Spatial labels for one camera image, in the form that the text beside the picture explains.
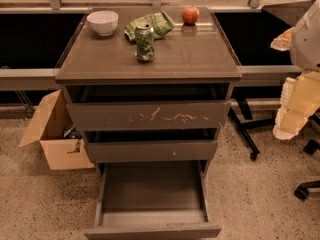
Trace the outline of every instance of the green bag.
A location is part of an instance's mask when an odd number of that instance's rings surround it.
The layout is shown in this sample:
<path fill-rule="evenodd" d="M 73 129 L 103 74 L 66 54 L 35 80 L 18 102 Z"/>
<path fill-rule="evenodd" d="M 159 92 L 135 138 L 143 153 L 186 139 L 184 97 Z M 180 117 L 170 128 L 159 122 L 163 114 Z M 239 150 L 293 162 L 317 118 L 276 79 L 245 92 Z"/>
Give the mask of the green bag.
<path fill-rule="evenodd" d="M 124 33 L 128 36 L 131 42 L 135 42 L 134 32 L 139 22 L 148 22 L 153 26 L 154 39 L 163 38 L 174 28 L 173 20 L 164 11 L 153 14 L 147 14 L 143 17 L 135 19 L 134 21 L 131 21 L 127 26 L 125 26 Z"/>

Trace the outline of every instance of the soda can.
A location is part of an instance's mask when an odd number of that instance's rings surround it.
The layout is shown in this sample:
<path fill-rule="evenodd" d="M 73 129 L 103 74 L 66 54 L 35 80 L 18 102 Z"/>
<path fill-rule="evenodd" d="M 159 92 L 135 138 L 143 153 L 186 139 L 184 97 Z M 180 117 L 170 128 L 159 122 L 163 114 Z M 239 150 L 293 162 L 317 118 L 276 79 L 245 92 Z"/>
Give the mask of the soda can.
<path fill-rule="evenodd" d="M 147 62 L 154 60 L 153 27 L 148 22 L 140 22 L 135 29 L 137 59 Z"/>

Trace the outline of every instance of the beige object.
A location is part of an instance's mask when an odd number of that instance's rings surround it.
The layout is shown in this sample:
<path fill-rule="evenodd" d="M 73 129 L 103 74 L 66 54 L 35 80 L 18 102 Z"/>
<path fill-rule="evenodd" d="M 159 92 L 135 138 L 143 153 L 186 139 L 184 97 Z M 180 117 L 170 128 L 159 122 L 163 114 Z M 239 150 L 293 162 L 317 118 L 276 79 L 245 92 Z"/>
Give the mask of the beige object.
<path fill-rule="evenodd" d="M 292 34 L 294 32 L 295 27 L 289 28 L 277 38 L 273 39 L 271 43 L 271 48 L 278 51 L 287 51 L 290 50 Z"/>
<path fill-rule="evenodd" d="M 287 79 L 281 95 L 273 134 L 286 140 L 299 134 L 308 118 L 320 107 L 320 73 L 312 71 Z"/>
<path fill-rule="evenodd" d="M 93 168 L 84 142 L 80 142 L 80 152 L 75 152 L 78 140 L 61 139 L 64 127 L 71 127 L 72 121 L 66 109 L 61 91 L 53 92 L 41 100 L 31 119 L 19 147 L 40 141 L 50 169 L 68 170 Z"/>

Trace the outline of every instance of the red apple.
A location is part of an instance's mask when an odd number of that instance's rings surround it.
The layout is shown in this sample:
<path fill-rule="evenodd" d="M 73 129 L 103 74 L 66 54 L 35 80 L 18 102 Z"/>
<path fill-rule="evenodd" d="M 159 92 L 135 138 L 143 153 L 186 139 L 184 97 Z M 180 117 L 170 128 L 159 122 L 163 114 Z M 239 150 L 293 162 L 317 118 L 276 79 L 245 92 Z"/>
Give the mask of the red apple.
<path fill-rule="evenodd" d="M 193 6 L 185 7 L 182 11 L 183 22 L 190 25 L 195 24 L 199 19 L 199 16 L 199 10 Z"/>

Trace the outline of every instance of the cardboard box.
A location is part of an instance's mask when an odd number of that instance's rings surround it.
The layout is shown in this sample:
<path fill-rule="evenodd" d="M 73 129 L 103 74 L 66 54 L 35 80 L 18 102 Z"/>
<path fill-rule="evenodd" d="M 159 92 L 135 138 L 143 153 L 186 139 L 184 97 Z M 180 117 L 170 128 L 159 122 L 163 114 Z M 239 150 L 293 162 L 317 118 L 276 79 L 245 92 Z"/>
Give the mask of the cardboard box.
<path fill-rule="evenodd" d="M 53 92 L 42 98 L 19 147 L 40 141 L 52 170 L 93 168 L 83 140 L 80 140 L 80 152 L 76 152 L 77 139 L 62 139 L 64 127 L 72 125 L 61 90 Z"/>

